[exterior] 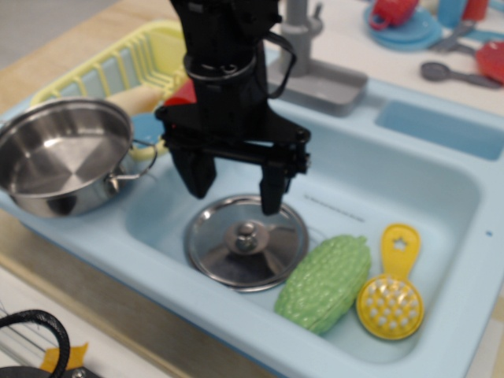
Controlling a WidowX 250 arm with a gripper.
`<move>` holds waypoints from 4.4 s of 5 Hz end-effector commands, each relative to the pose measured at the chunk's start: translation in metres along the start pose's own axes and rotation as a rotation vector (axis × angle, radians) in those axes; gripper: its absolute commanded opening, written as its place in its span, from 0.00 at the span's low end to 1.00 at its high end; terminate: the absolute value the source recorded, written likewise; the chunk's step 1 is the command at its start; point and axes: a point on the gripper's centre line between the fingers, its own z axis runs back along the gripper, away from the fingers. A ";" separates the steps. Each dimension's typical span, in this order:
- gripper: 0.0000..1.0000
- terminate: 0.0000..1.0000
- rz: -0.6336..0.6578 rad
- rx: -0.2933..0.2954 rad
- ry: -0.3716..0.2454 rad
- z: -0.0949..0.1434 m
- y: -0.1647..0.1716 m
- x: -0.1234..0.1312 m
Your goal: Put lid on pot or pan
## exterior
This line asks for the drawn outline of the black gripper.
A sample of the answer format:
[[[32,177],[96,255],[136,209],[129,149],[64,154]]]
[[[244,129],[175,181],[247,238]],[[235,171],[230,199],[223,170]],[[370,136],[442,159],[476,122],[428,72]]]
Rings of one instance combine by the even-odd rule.
[[[195,102],[162,106],[155,116],[165,126],[166,145],[186,188],[196,198],[206,196],[217,175],[207,154],[262,165],[261,209],[267,216],[278,213],[291,177],[309,167],[309,131],[270,108],[264,60],[184,62]]]

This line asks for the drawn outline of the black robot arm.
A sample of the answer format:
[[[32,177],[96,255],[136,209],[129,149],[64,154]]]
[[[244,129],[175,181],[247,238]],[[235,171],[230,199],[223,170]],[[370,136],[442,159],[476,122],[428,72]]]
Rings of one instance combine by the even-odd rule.
[[[259,165],[262,211],[280,210],[291,179],[308,169],[309,131],[275,113],[269,101],[265,42],[289,54],[293,46],[272,31],[281,22],[275,1],[175,1],[186,53],[183,65],[195,101],[162,106],[156,118],[188,191],[206,196],[216,178],[215,159]]]

